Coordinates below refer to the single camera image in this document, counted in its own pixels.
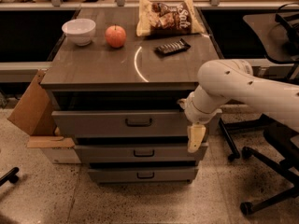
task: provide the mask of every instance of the caster wheel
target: caster wheel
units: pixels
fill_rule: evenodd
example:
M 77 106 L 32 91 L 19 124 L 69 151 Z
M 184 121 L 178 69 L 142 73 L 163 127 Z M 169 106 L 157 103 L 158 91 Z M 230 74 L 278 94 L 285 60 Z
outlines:
M 242 204 L 240 204 L 240 209 L 241 212 L 246 216 L 246 215 L 250 215 L 252 214 L 252 203 L 249 202 L 244 202 Z
M 9 182 L 12 184 L 15 184 L 16 182 L 18 182 L 18 180 L 19 180 L 19 177 L 14 175 L 9 179 Z
M 252 156 L 252 153 L 250 152 L 250 149 L 248 147 L 242 148 L 242 157 L 243 159 L 249 159 Z
M 235 160 L 235 155 L 234 154 L 230 154 L 228 157 L 227 157 L 228 161 L 234 161 Z

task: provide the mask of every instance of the terrazzo floor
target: terrazzo floor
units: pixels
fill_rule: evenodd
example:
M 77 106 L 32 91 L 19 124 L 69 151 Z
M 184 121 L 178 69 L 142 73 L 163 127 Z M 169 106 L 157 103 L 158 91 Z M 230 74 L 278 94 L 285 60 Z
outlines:
M 217 130 L 191 183 L 105 184 L 91 181 L 84 164 L 52 164 L 29 136 L 7 121 L 16 104 L 0 109 L 0 175 L 18 166 L 20 180 L 0 188 L 1 224 L 55 223 L 299 223 L 299 198 L 244 217 L 243 201 L 257 201 L 290 186 L 255 158 L 227 160 L 230 149 Z M 223 107 L 223 119 L 255 119 L 244 105 Z M 234 134 L 238 148 L 250 146 L 274 160 L 280 156 L 262 131 Z

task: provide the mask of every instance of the cardboard box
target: cardboard box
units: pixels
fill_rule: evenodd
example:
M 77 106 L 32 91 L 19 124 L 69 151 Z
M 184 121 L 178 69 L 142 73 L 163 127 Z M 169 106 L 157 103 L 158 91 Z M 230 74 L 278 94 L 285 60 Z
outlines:
M 80 163 L 71 138 L 62 136 L 30 136 L 27 147 L 40 148 L 52 163 Z
M 71 138 L 55 136 L 50 98 L 40 86 L 45 71 L 39 70 L 26 92 L 7 118 L 30 135 L 27 147 L 40 148 L 53 163 L 80 163 Z

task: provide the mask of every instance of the red apple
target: red apple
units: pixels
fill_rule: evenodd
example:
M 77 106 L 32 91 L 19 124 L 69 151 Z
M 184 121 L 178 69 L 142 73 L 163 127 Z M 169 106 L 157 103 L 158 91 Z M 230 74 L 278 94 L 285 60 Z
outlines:
M 121 26 L 113 25 L 106 29 L 105 39 L 112 48 L 120 48 L 124 45 L 127 34 Z

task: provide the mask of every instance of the gray countertop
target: gray countertop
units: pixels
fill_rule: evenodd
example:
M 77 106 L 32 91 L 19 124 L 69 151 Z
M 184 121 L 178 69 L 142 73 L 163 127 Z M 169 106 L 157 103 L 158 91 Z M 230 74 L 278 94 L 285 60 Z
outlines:
M 64 40 L 41 83 L 45 89 L 193 86 L 200 65 L 218 59 L 208 35 L 136 36 L 138 7 L 83 8 L 78 17 L 96 22 L 95 38 L 85 47 Z M 127 33 L 120 49 L 111 48 L 105 40 L 105 30 L 113 24 L 122 26 Z M 159 57 L 153 51 L 181 38 L 191 45 L 187 51 L 167 57 Z

